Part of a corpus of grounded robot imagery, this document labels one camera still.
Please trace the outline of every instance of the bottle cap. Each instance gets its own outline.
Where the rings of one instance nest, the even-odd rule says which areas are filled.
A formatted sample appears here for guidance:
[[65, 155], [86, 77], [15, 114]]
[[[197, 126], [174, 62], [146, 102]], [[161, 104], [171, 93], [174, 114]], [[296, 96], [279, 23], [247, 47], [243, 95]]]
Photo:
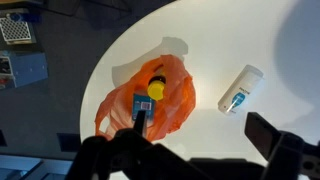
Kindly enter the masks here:
[[163, 99], [163, 90], [165, 84], [161, 81], [152, 81], [148, 87], [148, 95], [151, 99], [159, 101]]

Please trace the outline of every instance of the dark floor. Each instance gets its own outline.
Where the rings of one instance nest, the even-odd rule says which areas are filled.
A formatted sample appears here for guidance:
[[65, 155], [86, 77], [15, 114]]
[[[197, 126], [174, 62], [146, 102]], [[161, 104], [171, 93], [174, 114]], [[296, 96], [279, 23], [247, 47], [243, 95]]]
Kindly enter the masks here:
[[86, 0], [73, 17], [42, 12], [42, 23], [34, 25], [39, 46], [33, 48], [45, 51], [49, 78], [0, 92], [0, 130], [8, 145], [0, 147], [0, 154], [75, 156], [61, 152], [57, 133], [79, 134], [82, 96], [95, 65], [126, 29], [172, 0], [127, 2], [130, 14]]

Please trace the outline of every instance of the white bottle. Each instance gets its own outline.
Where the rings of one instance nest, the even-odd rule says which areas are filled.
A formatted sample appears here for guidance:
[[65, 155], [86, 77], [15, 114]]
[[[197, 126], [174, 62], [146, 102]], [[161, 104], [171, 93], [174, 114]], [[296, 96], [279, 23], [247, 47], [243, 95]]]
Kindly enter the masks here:
[[218, 102], [219, 110], [227, 115], [236, 114], [239, 106], [248, 99], [262, 78], [263, 73], [259, 69], [246, 65]]

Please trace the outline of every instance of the round table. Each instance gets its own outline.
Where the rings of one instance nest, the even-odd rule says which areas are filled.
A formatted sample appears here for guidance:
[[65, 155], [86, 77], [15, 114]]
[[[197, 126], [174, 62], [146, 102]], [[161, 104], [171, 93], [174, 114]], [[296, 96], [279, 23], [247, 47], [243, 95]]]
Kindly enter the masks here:
[[[96, 66], [82, 102], [81, 139], [94, 135], [96, 112], [110, 91], [144, 62], [174, 54], [193, 76], [196, 108], [180, 130], [157, 142], [182, 158], [246, 158], [265, 164], [244, 135], [249, 111], [316, 144], [319, 7], [318, 0], [181, 0], [149, 14], [123, 33]], [[217, 103], [247, 64], [260, 69], [264, 80], [242, 111], [226, 116]]]

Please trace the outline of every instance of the orange plastic bag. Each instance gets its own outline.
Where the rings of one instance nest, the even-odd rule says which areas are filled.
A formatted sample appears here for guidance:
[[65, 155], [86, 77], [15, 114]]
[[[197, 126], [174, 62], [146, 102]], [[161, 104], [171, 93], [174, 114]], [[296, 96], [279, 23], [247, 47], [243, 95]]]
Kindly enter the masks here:
[[[96, 135], [105, 136], [110, 140], [117, 130], [133, 127], [131, 117], [133, 94], [137, 90], [148, 88], [149, 80], [160, 66], [163, 66], [166, 76], [164, 98], [156, 102], [154, 123], [147, 128], [146, 138], [149, 141], [162, 139], [166, 133], [180, 128], [195, 107], [192, 77], [180, 59], [173, 55], [163, 55], [146, 62], [127, 83], [107, 95], [96, 115]], [[106, 132], [102, 132], [99, 128], [106, 116], [110, 123]]]

